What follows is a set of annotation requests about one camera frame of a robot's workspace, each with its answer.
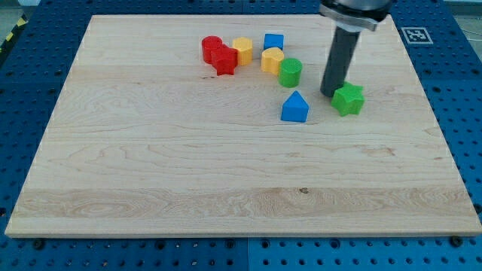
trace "green block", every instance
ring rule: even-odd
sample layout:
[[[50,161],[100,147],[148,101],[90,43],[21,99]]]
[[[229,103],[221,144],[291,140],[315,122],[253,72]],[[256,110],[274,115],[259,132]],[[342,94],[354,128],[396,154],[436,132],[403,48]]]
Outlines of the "green block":
[[[363,87],[345,82],[343,87],[335,90],[331,106],[340,112],[341,117],[348,114],[360,114],[365,103],[362,91]]]
[[[296,87],[300,83],[303,64],[298,59],[290,58],[281,61],[278,82],[284,87]]]

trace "blue cube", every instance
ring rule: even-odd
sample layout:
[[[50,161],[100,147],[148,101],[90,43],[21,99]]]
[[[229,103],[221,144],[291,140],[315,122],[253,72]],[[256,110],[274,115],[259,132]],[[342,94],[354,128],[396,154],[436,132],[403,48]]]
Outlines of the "blue cube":
[[[306,122],[309,109],[310,107],[307,102],[303,99],[301,94],[295,90],[283,104],[281,120],[301,123]]]
[[[285,36],[280,34],[264,34],[264,46],[263,50],[272,47],[278,47],[283,50],[283,43],[285,42]]]

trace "red block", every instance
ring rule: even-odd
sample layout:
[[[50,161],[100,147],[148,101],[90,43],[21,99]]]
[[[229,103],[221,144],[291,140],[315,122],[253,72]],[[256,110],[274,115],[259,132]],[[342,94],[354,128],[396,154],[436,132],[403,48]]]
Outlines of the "red block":
[[[221,46],[223,45],[223,41],[217,36],[209,36],[205,37],[203,41],[201,41],[201,45],[203,47],[204,62],[211,64],[212,51],[221,48]]]
[[[234,75],[234,68],[238,66],[238,50],[223,44],[221,48],[212,51],[211,59],[218,75]]]

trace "wooden board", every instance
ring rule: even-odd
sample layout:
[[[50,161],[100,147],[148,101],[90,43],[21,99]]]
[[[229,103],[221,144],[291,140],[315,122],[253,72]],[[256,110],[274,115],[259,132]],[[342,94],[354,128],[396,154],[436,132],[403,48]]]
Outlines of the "wooden board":
[[[480,222],[390,18],[361,34],[359,116],[319,92],[334,24],[308,16],[94,16],[6,233],[11,237],[476,235]],[[260,72],[265,32],[304,64]],[[254,39],[215,76],[200,40]]]

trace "blue pegboard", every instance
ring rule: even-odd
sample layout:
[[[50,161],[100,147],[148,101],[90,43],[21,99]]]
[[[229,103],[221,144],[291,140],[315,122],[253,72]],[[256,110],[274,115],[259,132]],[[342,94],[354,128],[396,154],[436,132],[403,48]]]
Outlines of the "blue pegboard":
[[[316,0],[42,1],[0,69],[2,233],[92,14],[316,14],[318,6]],[[481,63],[440,0],[398,0],[392,16],[480,211]],[[426,29],[432,44],[409,44],[402,27]],[[0,270],[474,270],[482,269],[481,246],[480,236],[451,240],[31,240],[1,234]]]

